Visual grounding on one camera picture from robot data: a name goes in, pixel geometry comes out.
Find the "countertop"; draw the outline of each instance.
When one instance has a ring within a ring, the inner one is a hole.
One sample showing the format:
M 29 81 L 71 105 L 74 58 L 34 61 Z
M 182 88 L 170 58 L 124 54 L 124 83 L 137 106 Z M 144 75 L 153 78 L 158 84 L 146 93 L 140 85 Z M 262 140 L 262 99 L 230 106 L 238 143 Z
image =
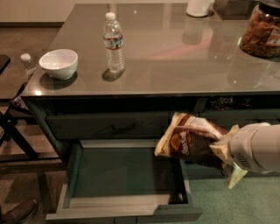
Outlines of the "countertop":
M 182 3 L 112 4 L 122 25 L 126 70 L 109 76 L 102 27 L 106 4 L 77 4 L 50 45 L 75 50 L 77 73 L 55 80 L 38 69 L 26 97 L 123 95 L 273 95 L 280 58 L 259 59 L 239 43 L 248 21 L 186 15 Z

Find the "white pitcher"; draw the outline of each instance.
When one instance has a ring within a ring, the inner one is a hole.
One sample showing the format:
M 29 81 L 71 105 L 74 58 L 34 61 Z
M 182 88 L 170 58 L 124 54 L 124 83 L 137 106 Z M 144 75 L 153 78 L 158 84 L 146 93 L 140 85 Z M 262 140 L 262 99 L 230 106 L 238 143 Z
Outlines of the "white pitcher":
M 209 13 L 210 0 L 189 0 L 186 6 L 186 14 L 201 18 Z

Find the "bottle label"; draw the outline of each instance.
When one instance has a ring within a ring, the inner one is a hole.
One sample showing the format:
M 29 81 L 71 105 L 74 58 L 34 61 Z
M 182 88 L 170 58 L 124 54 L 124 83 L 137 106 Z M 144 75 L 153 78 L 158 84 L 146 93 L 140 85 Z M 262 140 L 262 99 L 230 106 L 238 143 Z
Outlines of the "bottle label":
M 280 27 L 275 26 L 266 42 L 267 46 L 280 46 Z
M 103 38 L 106 48 L 110 50 L 117 50 L 123 46 L 123 36 L 118 38 Z

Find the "jar of nuts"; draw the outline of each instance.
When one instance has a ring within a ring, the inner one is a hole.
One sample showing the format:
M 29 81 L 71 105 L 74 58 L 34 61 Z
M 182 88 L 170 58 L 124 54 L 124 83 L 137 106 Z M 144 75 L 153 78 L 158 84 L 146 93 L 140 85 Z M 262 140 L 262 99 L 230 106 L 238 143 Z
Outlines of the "jar of nuts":
M 280 0 L 261 0 L 253 9 L 240 47 L 260 58 L 280 56 Z

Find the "bowl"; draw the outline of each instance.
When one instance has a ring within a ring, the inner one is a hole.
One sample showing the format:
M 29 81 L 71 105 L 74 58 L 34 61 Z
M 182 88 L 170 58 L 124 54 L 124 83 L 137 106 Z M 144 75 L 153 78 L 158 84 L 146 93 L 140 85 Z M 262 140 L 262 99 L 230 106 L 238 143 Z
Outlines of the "bowl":
M 44 54 L 38 63 L 49 76 L 67 80 L 77 70 L 78 54 L 69 49 L 58 49 Z

